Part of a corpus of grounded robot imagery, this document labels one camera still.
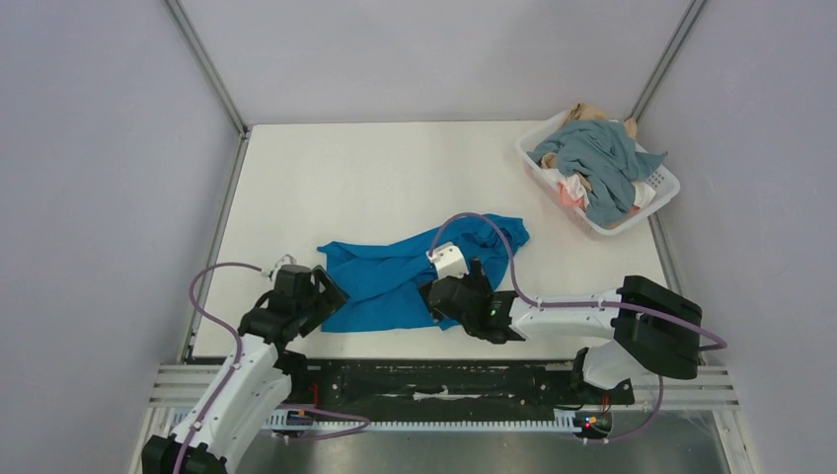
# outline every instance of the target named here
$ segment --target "blue cloth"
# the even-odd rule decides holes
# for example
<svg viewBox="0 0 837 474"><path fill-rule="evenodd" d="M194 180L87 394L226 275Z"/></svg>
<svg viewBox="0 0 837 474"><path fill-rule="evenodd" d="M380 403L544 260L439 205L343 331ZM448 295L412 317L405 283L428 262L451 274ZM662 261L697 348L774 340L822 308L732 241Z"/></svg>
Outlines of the blue cloth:
<svg viewBox="0 0 837 474"><path fill-rule="evenodd" d="M502 229L513 252L517 252L529 233L523 220L486 214ZM348 302L323 323L323 331L349 333L411 329L434 326L419 286L436 279L436 270L426 252L436 229L428 230L392 245L355 245L332 242L317 248L326 254L326 268ZM438 245L453 242L469 263L478 257L493 288L502 281L508 256L502 241L489 224L476 217L454 220L447 226ZM445 318L438 326L457 325Z"/></svg>
<svg viewBox="0 0 837 474"><path fill-rule="evenodd" d="M621 122L574 120L547 137L529 157L540 162L545 154L555 152L562 175L584 175L592 187L587 193L587 218L606 228L634 206L631 181L648 179L666 155L636 151L636 146Z"/></svg>

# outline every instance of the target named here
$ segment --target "gray wall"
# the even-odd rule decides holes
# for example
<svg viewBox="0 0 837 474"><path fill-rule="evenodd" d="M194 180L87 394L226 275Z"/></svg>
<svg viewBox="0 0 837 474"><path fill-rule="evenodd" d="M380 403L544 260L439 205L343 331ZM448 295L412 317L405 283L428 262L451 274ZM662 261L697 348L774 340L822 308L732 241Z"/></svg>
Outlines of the gray wall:
<svg viewBox="0 0 837 474"><path fill-rule="evenodd" d="M249 123L630 112L688 0L184 0Z"/></svg>
<svg viewBox="0 0 837 474"><path fill-rule="evenodd" d="M162 2L0 6L0 471L124 472L236 145Z"/></svg>
<svg viewBox="0 0 837 474"><path fill-rule="evenodd" d="M835 18L832 0L711 2L640 127L683 184L664 221L768 473L837 461Z"/></svg>

